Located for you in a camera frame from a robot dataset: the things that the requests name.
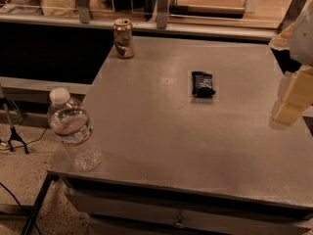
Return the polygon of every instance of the white bottle cap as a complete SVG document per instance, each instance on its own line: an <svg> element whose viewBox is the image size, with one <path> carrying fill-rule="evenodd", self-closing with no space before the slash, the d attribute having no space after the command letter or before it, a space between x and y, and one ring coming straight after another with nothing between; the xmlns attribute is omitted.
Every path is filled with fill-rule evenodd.
<svg viewBox="0 0 313 235"><path fill-rule="evenodd" d="M49 96L50 96L51 102L55 105L66 104L68 99L70 98L68 91L62 87L53 89L50 92Z"/></svg>

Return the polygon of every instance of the black cable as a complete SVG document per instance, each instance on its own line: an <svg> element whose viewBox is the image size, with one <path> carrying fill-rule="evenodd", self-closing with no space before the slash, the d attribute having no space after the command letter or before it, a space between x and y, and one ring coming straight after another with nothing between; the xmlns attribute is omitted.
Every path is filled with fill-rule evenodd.
<svg viewBox="0 0 313 235"><path fill-rule="evenodd" d="M19 202L19 200L17 199L17 197L3 184L0 182L0 185L8 192L10 193L10 195L14 198L14 200L18 203L19 207L25 212L27 213L26 209L21 205L21 203ZM37 226L36 222L34 222L35 227L38 231L38 233L41 235L41 232L39 230L39 227Z"/></svg>
<svg viewBox="0 0 313 235"><path fill-rule="evenodd" d="M46 133L46 131L47 131L48 128L49 128L49 125L44 129L43 133L41 134L41 136L40 136L38 139L29 141L28 143L26 143L26 145L29 145L29 144L31 144L31 143L34 143L34 142L37 142L37 141L41 140L42 137L44 136L44 134ZM16 148L20 148L20 147L23 147L23 145L16 146L16 147L13 147L13 148L16 149ZM0 151L8 151L8 150L10 150L10 148L0 149Z"/></svg>

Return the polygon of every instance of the floor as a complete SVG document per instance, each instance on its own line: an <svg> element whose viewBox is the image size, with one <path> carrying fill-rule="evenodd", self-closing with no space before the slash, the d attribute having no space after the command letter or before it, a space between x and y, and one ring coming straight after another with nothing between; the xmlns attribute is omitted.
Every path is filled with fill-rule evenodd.
<svg viewBox="0 0 313 235"><path fill-rule="evenodd" d="M50 166L59 143L51 129L47 128L45 115L27 114L21 124L17 124L19 119L15 112L11 112L11 116L18 135L28 143L29 154L24 152L23 147L10 152L0 146L0 182L22 205L33 205L45 179L46 169ZM0 110L0 139L6 142L10 136L11 130L7 117L5 112ZM20 143L14 141L13 145L20 146ZM36 218L36 225L40 232L34 226L31 235L96 234L87 224L87 214L76 211L64 196L64 191L65 184L61 179L51 183ZM0 204L14 205L15 203L14 198L0 186ZM0 215L0 234L21 234L25 222L24 216ZM313 218L297 225L313 229Z"/></svg>

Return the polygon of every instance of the soda can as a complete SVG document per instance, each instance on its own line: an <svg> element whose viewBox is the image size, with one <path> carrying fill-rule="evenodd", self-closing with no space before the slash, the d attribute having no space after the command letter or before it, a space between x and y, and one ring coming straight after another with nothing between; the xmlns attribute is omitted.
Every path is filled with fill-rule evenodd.
<svg viewBox="0 0 313 235"><path fill-rule="evenodd" d="M119 58L128 59L135 54L132 28L131 21L128 19L118 19L114 21L114 46Z"/></svg>

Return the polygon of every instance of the plastic bottle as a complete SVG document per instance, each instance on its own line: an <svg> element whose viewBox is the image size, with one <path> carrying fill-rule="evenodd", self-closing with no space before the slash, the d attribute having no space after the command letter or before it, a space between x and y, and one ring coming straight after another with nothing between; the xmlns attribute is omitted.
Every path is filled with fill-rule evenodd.
<svg viewBox="0 0 313 235"><path fill-rule="evenodd" d="M101 161L101 149L82 102L70 97L65 88L50 92L48 122L67 151L74 167L88 171Z"/></svg>

